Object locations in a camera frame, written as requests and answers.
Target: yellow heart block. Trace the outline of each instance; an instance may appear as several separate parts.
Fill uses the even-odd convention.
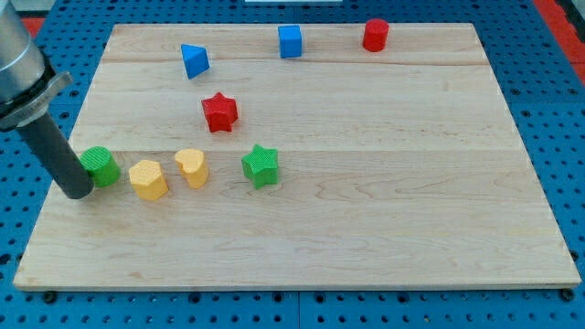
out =
[[[168,192],[163,169],[156,161],[142,160],[129,169],[129,174],[134,192],[141,199],[155,201]]]
[[[181,175],[191,188],[200,188],[209,177],[205,154],[200,150],[185,149],[175,154],[175,162]]]

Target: green star block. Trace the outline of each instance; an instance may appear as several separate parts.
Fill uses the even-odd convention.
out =
[[[120,178],[120,167],[103,146],[91,147],[81,155],[80,161],[97,187],[110,186]]]
[[[251,153],[241,158],[244,175],[258,189],[267,184],[278,184],[278,151],[254,145]]]

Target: toy block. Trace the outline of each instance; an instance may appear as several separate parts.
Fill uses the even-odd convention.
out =
[[[168,192],[161,164],[142,160],[129,170],[130,183],[141,199],[155,201]]]
[[[210,132],[231,132],[231,124],[238,119],[236,100],[227,98],[218,92],[212,98],[202,100],[201,105]]]
[[[209,69],[209,59],[205,48],[181,45],[181,53],[185,62],[186,76],[190,80]]]
[[[278,184],[278,151],[254,145],[252,152],[241,158],[244,175],[258,189],[267,184]]]
[[[297,58],[303,54],[303,35],[299,26],[278,27],[281,58]]]
[[[379,52],[386,47],[390,26],[384,19],[373,18],[366,22],[362,45],[367,51]]]
[[[203,152],[194,149],[181,150],[175,154],[175,162],[189,187],[200,188],[207,181],[209,169]]]
[[[103,146],[93,146],[80,157],[81,165],[97,187],[110,186],[120,178],[120,167]]]

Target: red star block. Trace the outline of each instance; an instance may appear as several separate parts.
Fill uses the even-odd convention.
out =
[[[209,130],[231,132],[231,124],[238,119],[238,108],[236,100],[225,97],[218,92],[210,99],[202,100],[203,113]]]

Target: blue block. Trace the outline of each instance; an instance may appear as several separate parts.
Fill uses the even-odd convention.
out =
[[[185,70],[188,78],[193,79],[200,73],[209,69],[209,59],[205,48],[181,45],[181,53],[185,62]]]
[[[303,35],[299,26],[278,27],[281,58],[297,58],[303,54]]]

